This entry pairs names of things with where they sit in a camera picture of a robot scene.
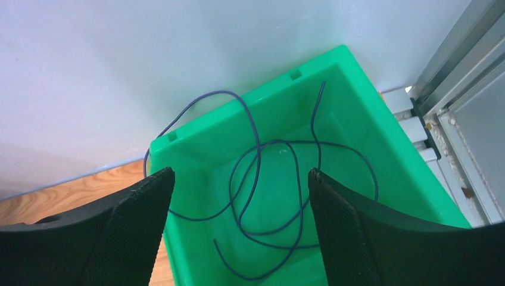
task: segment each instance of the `white wall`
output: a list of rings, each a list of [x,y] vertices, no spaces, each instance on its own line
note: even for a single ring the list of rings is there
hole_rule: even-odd
[[[469,2],[2,1],[0,198],[139,158],[195,96],[343,43],[379,90],[413,83]]]

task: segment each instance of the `wooden floor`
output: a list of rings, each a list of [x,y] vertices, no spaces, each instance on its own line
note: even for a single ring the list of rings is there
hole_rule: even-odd
[[[0,225],[35,223],[44,217],[105,197],[141,179],[142,162],[137,161],[21,197],[0,201]],[[163,239],[149,285],[174,285]]]

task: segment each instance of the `green plastic bin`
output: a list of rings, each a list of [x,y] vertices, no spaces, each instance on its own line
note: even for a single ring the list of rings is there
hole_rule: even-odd
[[[469,228],[373,85],[345,46],[335,48],[242,98],[251,109],[260,139],[313,140],[310,118],[323,81],[326,88],[317,112],[315,131],[321,141],[349,145],[371,162],[379,184],[379,202],[400,212],[446,225]],[[151,172],[170,166],[176,173],[170,208],[189,217],[214,214],[229,201],[230,172],[246,150],[255,146],[246,114],[232,101],[171,131],[151,143]],[[300,164],[304,198],[307,174],[317,166],[315,144],[294,145]],[[369,170],[353,152],[323,146],[322,170],[347,187],[373,198]],[[236,188],[255,152],[239,165]],[[267,147],[261,155],[260,180],[243,225],[248,231],[268,231],[283,225],[299,209],[295,166],[286,145]],[[242,209],[254,179],[254,168],[235,201]],[[267,243],[292,245],[294,222],[282,232],[258,237]],[[275,250],[245,238],[231,209],[207,222],[169,215],[164,230],[176,285],[326,285],[318,248],[297,250],[288,262],[261,281],[248,282],[231,273],[214,248],[216,239],[227,262],[246,276],[257,276],[277,265],[287,250]],[[317,243],[310,205],[304,212],[300,245]]]

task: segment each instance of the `green box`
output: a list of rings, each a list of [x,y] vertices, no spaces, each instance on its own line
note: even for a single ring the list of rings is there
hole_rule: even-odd
[[[459,227],[469,224],[402,131],[373,85],[345,46],[335,48],[245,94],[262,142],[273,139],[313,140],[310,118],[323,81],[326,88],[314,124],[318,139],[351,146],[371,162],[379,185],[379,202],[422,219]],[[152,142],[151,172],[170,166],[176,173],[170,208],[189,217],[214,214],[229,202],[228,182],[237,159],[255,146],[246,114],[236,100]],[[294,145],[300,164],[304,199],[307,174],[317,166],[315,144]],[[236,191],[254,157],[239,165]],[[372,177],[363,160],[338,147],[322,147],[322,170],[370,198]],[[286,145],[267,147],[261,155],[260,180],[243,225],[268,231],[283,225],[299,209],[295,166]],[[235,201],[242,209],[254,178],[248,175]],[[292,245],[295,221],[278,234],[257,237],[267,243]],[[248,282],[220,260],[216,239],[228,263],[246,276],[258,276],[277,265],[287,250],[276,250],[245,238],[226,210],[206,222],[169,215],[164,230],[176,285],[326,285],[318,248],[297,250],[277,272]],[[310,205],[304,212],[300,245],[317,243]]]

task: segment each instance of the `purple wire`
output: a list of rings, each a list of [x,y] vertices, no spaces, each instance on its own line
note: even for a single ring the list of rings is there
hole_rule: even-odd
[[[321,161],[322,161],[322,149],[321,149],[321,145],[331,145],[331,146],[335,146],[335,147],[341,147],[341,148],[345,148],[345,149],[348,149],[348,150],[351,150],[351,151],[355,152],[367,164],[367,167],[369,168],[369,170],[370,170],[370,172],[372,174],[372,179],[373,179],[373,182],[375,184],[375,200],[378,199],[379,190],[378,190],[377,178],[375,176],[375,172],[373,171],[372,165],[367,160],[367,158],[362,153],[360,153],[356,149],[353,149],[352,147],[349,147],[349,146],[346,146],[346,145],[342,145],[342,144],[337,144],[337,143],[322,142],[322,141],[319,141],[318,138],[317,138],[317,136],[316,136],[316,133],[314,131],[314,121],[315,121],[315,116],[316,116],[316,113],[317,113],[317,109],[319,108],[320,100],[321,100],[321,97],[322,97],[325,85],[326,85],[326,82],[323,82],[322,85],[321,85],[321,88],[320,88],[320,91],[319,91],[319,95],[317,97],[316,105],[314,107],[314,111],[313,111],[313,114],[312,114],[312,117],[311,117],[311,120],[310,120],[310,130],[311,130],[311,134],[312,134],[312,136],[314,138],[314,141],[306,141],[306,140],[284,141],[282,139],[277,139],[277,140],[269,141],[269,142],[267,142],[265,144],[261,144],[260,143],[259,134],[258,134],[256,125],[254,123],[254,120],[253,120],[253,117],[251,115],[251,112],[250,112],[249,108],[247,107],[246,103],[244,102],[244,100],[242,98],[240,98],[237,94],[235,94],[234,92],[231,92],[231,91],[214,91],[214,92],[209,92],[207,94],[204,94],[204,95],[201,95],[201,96],[197,97],[196,99],[194,99],[193,101],[191,101],[188,104],[188,106],[186,106],[179,113],[179,115],[177,115],[177,117],[166,128],[164,128],[163,131],[157,136],[157,138],[163,136],[184,115],[184,113],[186,113],[186,111],[190,107],[192,107],[195,103],[197,103],[198,101],[200,101],[200,100],[202,100],[204,98],[210,97],[212,95],[216,95],[216,94],[228,94],[228,95],[231,95],[234,98],[236,98],[241,103],[241,105],[243,106],[243,108],[244,108],[244,110],[246,112],[246,115],[247,115],[247,117],[248,117],[248,119],[249,119],[249,121],[251,123],[252,131],[253,131],[254,137],[255,137],[256,146],[253,147],[253,148],[251,148],[251,149],[249,149],[246,153],[244,153],[239,158],[239,160],[236,162],[236,164],[235,164],[235,166],[234,166],[234,168],[232,170],[232,173],[231,173],[231,176],[230,176],[230,180],[229,180],[229,186],[228,186],[230,201],[227,203],[227,205],[224,206],[224,208],[222,208],[221,210],[219,210],[217,213],[213,214],[212,216],[204,217],[204,218],[191,218],[191,217],[183,216],[183,215],[181,215],[181,214],[179,214],[177,212],[174,212],[172,210],[169,210],[169,212],[172,213],[173,215],[175,215],[176,217],[179,217],[179,218],[182,218],[182,219],[190,220],[190,221],[193,221],[193,222],[202,222],[202,221],[210,220],[210,219],[213,219],[213,218],[219,216],[226,209],[228,209],[229,207],[231,207],[232,213],[233,213],[233,217],[234,217],[234,220],[235,220],[237,226],[239,227],[239,229],[241,230],[241,232],[249,240],[254,241],[254,242],[258,243],[258,244],[267,246],[267,247],[276,248],[276,249],[283,249],[283,250],[289,250],[288,254],[286,255],[286,257],[277,266],[275,266],[273,269],[271,269],[270,271],[267,271],[266,273],[264,273],[262,275],[259,275],[259,276],[251,278],[251,277],[247,277],[247,276],[245,276],[243,274],[240,274],[239,272],[237,272],[236,270],[234,270],[226,262],[226,260],[225,260],[225,258],[223,256],[222,252],[219,249],[217,241],[214,240],[214,245],[216,247],[216,250],[217,250],[218,255],[221,258],[222,262],[225,264],[225,266],[232,273],[234,273],[235,275],[237,275],[238,277],[240,277],[240,278],[242,278],[244,280],[254,281],[254,280],[263,279],[263,278],[269,276],[270,274],[274,273],[275,271],[277,271],[280,267],[282,267],[287,262],[287,260],[290,258],[291,254],[293,253],[294,250],[305,249],[305,248],[313,248],[313,247],[318,247],[319,246],[318,244],[313,244],[313,245],[298,245],[298,243],[300,242],[301,236],[302,236],[302,232],[303,232],[303,211],[304,211],[304,209],[307,207],[307,205],[309,203],[309,198],[307,198],[305,200],[305,202],[303,202],[302,193],[301,193],[300,170],[299,170],[299,165],[298,165],[298,158],[297,158],[296,152],[294,151],[294,149],[293,149],[293,147],[292,147],[291,144],[317,144],[317,150],[318,150],[317,168],[318,169],[321,168]],[[282,225],[280,228],[274,229],[272,231],[266,231],[266,232],[256,232],[256,233],[255,232],[248,232],[248,231],[246,231],[246,230],[243,229],[243,227],[241,225],[241,220],[242,220],[242,217],[243,217],[245,211],[247,210],[248,206],[251,203],[251,200],[252,200],[252,198],[254,196],[255,189],[256,189],[257,184],[258,184],[260,167],[261,167],[261,152],[268,145],[272,145],[272,144],[286,144],[289,147],[289,149],[291,150],[291,153],[293,154],[293,158],[295,160],[296,173],[297,173],[298,198],[299,198],[299,203],[300,203],[300,210],[287,223],[285,223],[284,225]],[[240,163],[240,161],[247,154],[249,154],[250,152],[254,151],[255,149],[256,149],[256,155],[253,158],[251,164],[248,166],[246,172],[244,173],[244,176],[242,177],[242,181],[239,184],[239,187],[237,189],[237,192],[232,196],[231,183],[232,183],[232,179],[233,179],[233,176],[235,174],[236,168],[238,167],[238,164]],[[149,150],[147,150],[147,152],[146,152],[146,154],[144,156],[144,165],[143,165],[143,167],[144,167],[144,177],[146,177],[146,175],[147,175],[147,173],[146,173],[146,163],[147,163],[148,156],[149,156]],[[242,208],[239,216],[237,217],[237,214],[236,214],[236,211],[235,211],[235,206],[233,205],[233,202],[235,201],[235,199],[237,198],[238,194],[240,193],[240,191],[242,189],[242,186],[243,186],[243,184],[245,182],[245,178],[249,174],[249,172],[250,172],[253,164],[256,162],[256,160],[257,160],[256,173],[255,173],[255,177],[254,177],[254,182],[253,182],[252,187],[251,187],[251,192],[249,194],[247,202],[245,203],[245,205]],[[251,237],[251,235],[271,235],[271,234],[278,233],[281,230],[287,228],[298,217],[300,217],[300,228],[298,230],[297,239],[295,240],[295,243],[293,244],[293,246],[281,246],[281,245],[268,244],[268,243],[264,243],[262,241],[259,241],[259,240],[255,239],[255,238]]]
[[[291,153],[293,153],[293,158],[295,160],[295,168],[296,168],[296,173],[297,173],[297,183],[298,183],[298,202],[299,202],[299,205],[300,205],[300,209],[302,208],[302,202],[303,202],[303,199],[302,199],[302,193],[301,193],[301,184],[300,184],[300,167],[298,165],[298,158],[297,158],[297,155],[295,153],[295,150],[293,149],[293,147],[287,143],[286,141],[284,140],[281,140],[281,139],[278,139],[276,140],[277,142],[283,142],[285,143],[289,149],[291,150]],[[269,276],[270,274],[276,272],[277,270],[279,270],[287,261],[288,259],[291,257],[291,255],[293,254],[293,251],[295,251],[295,248],[296,246],[298,245],[298,243],[300,243],[300,239],[301,239],[301,234],[302,234],[302,231],[303,231],[303,212],[300,213],[300,228],[298,229],[298,236],[297,236],[297,239],[295,240],[295,243],[293,244],[293,246],[289,249],[289,252],[288,254],[286,255],[286,257],[284,257],[284,259],[279,263],[277,264],[276,266],[274,266],[271,270],[259,275],[259,276],[255,276],[255,277],[248,277],[248,276],[245,276],[241,273],[239,273],[238,271],[234,270],[230,264],[228,264],[228,262],[226,261],[224,255],[221,253],[221,250],[219,249],[219,246],[217,245],[217,241],[214,240],[214,246],[216,247],[216,250],[217,250],[217,254],[219,255],[219,257],[221,258],[221,261],[225,264],[226,268],[228,268],[233,274],[235,274],[236,276],[244,279],[244,280],[247,280],[247,281],[255,281],[255,280],[260,280],[260,279],[263,279],[267,276]],[[246,237],[248,237],[249,239],[259,243],[259,244],[262,244],[262,245],[265,245],[265,246],[271,246],[269,244],[265,244],[261,241],[257,241],[251,237],[249,237],[247,234],[245,234]]]

